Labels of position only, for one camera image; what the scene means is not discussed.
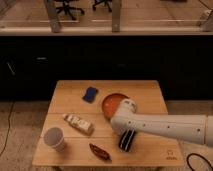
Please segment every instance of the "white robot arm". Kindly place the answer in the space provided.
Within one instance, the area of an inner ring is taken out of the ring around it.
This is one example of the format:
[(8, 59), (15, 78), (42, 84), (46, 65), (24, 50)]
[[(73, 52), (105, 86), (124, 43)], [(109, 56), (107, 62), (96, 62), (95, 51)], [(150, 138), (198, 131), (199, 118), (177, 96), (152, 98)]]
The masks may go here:
[(213, 116), (142, 115), (135, 112), (133, 100), (122, 100), (110, 120), (113, 130), (119, 135), (126, 130), (135, 130), (213, 147)]

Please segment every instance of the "white cup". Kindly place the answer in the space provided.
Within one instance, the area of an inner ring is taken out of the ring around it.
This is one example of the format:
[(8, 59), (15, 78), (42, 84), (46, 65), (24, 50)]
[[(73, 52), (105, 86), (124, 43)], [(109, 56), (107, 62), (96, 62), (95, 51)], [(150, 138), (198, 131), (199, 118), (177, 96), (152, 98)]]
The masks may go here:
[(65, 147), (63, 131), (57, 127), (48, 129), (44, 134), (44, 143), (56, 151), (61, 151)]

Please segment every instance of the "chili pepper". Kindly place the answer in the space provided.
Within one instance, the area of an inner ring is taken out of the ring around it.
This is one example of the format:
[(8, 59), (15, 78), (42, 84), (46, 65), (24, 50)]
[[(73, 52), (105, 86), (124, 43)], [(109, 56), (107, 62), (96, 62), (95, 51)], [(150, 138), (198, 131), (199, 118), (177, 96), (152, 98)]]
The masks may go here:
[(91, 151), (98, 156), (99, 158), (103, 159), (103, 160), (110, 160), (110, 155), (109, 153), (107, 153), (105, 150), (97, 147), (94, 144), (89, 144)]

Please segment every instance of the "cable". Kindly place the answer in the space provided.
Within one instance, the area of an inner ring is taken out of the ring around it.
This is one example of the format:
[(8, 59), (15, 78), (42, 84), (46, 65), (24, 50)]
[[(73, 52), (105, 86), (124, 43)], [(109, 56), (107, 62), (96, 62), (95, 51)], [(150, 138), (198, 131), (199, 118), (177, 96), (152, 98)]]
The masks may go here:
[(2, 156), (2, 154), (4, 153), (5, 149), (6, 149), (6, 146), (7, 146), (7, 140), (8, 140), (8, 136), (9, 136), (9, 132), (10, 132), (10, 118), (11, 118), (11, 115), (12, 115), (12, 112), (13, 112), (13, 108), (14, 108), (14, 102), (12, 102), (12, 106), (10, 108), (10, 113), (8, 115), (8, 118), (7, 118), (7, 121), (8, 121), (8, 129), (7, 129), (7, 135), (6, 135), (6, 139), (5, 139), (5, 142), (4, 142), (4, 146), (3, 146), (3, 149), (1, 150), (0, 152), (0, 157)]
[(212, 167), (211, 163), (210, 163), (204, 156), (202, 156), (202, 155), (200, 155), (200, 154), (197, 154), (197, 153), (191, 153), (191, 154), (189, 154), (189, 155), (187, 156), (186, 162), (187, 162), (187, 165), (189, 166), (189, 168), (190, 168), (192, 171), (196, 171), (196, 170), (191, 166), (191, 164), (190, 164), (190, 162), (189, 162), (189, 159), (190, 159), (191, 156), (198, 156), (198, 157), (200, 157), (201, 159), (203, 159), (203, 160), (208, 164), (209, 168), (211, 168), (211, 171), (213, 171), (213, 167)]

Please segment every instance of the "floor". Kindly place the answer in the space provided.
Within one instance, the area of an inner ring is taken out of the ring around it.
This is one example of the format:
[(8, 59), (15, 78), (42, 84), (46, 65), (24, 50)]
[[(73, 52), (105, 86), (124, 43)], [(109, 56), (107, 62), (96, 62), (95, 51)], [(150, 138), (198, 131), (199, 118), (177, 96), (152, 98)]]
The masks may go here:
[[(213, 101), (166, 101), (169, 114), (213, 115)], [(45, 120), (49, 101), (0, 102), (0, 152), (3, 149), (10, 117), (5, 151), (0, 156), (0, 171), (51, 171), (50, 167), (32, 166), (33, 154)], [(196, 152), (213, 163), (213, 148), (180, 141), (184, 159)], [(210, 171), (198, 158), (191, 159), (196, 171)], [(62, 168), (65, 171), (154, 171), (156, 168)], [(158, 171), (190, 171), (183, 167), (158, 168)]]
[[(111, 13), (104, 5), (92, 10), (93, 0), (80, 0), (70, 5), (81, 7), (85, 15), (73, 12), (77, 21), (59, 14), (63, 26), (110, 27)], [(122, 0), (121, 27), (195, 26), (204, 10), (212, 9), (212, 0)], [(47, 27), (47, 12), (43, 0), (17, 0), (0, 16), (0, 27)]]

